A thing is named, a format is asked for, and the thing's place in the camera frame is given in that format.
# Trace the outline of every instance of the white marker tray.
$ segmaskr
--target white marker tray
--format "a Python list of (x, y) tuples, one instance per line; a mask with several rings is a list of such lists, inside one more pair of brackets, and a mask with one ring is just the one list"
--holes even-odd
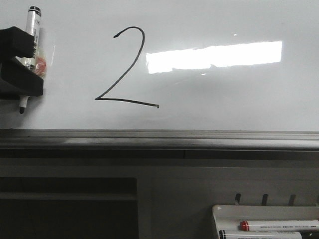
[(219, 230), (239, 231), (247, 220), (313, 220), (319, 219), (319, 207), (215, 205), (212, 208), (214, 238)]

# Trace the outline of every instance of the whiteboard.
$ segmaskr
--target whiteboard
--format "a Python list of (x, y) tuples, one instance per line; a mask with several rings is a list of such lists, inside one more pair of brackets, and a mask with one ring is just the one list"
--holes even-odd
[[(318, 0), (0, 0), (0, 29), (42, 11), (44, 95), (0, 128), (319, 129)], [(106, 97), (159, 104), (95, 101)]]

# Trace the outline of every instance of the black marker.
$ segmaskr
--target black marker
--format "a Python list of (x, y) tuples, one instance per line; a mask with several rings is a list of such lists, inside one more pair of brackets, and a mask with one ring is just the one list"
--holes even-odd
[[(39, 32), (40, 32), (40, 23), (41, 23), (41, 10), (36, 6), (31, 6), (28, 11), (28, 17), (26, 20), (26, 27), (25, 31), (33, 36), (33, 57), (32, 58), (25, 58), (21, 59), (21, 63), (26, 66), (30, 71), (35, 70), (35, 54), (36, 49), (38, 47), (39, 41)], [(24, 109), (26, 108), (26, 104), (28, 102), (30, 96), (20, 96), (20, 114), (23, 114)]]
[(220, 239), (319, 239), (319, 232), (219, 231)]

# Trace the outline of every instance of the whiteboard ledge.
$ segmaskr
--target whiteboard ledge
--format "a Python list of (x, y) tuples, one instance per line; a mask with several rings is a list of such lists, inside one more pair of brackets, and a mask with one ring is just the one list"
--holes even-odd
[(0, 129), (0, 149), (319, 150), (319, 132)]

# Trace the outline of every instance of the marker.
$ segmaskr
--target marker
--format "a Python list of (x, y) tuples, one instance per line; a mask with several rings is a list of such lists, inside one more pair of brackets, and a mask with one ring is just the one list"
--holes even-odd
[(243, 231), (317, 231), (318, 220), (242, 221)]
[[(35, 54), (36, 49), (38, 47), (38, 41), (39, 41), (39, 32), (40, 32), (40, 23), (41, 23), (41, 10), (40, 8), (36, 6), (31, 6), (28, 11), (28, 16), (26, 20), (26, 27), (25, 31), (33, 36), (33, 57), (32, 58), (25, 58), (23, 57), (21, 59), (21, 63), (26, 66), (30, 71), (35, 70)], [(26, 108), (27, 101), (30, 96), (20, 96), (20, 114), (24, 112), (24, 109)]]
[(319, 232), (219, 231), (220, 239), (319, 239)]

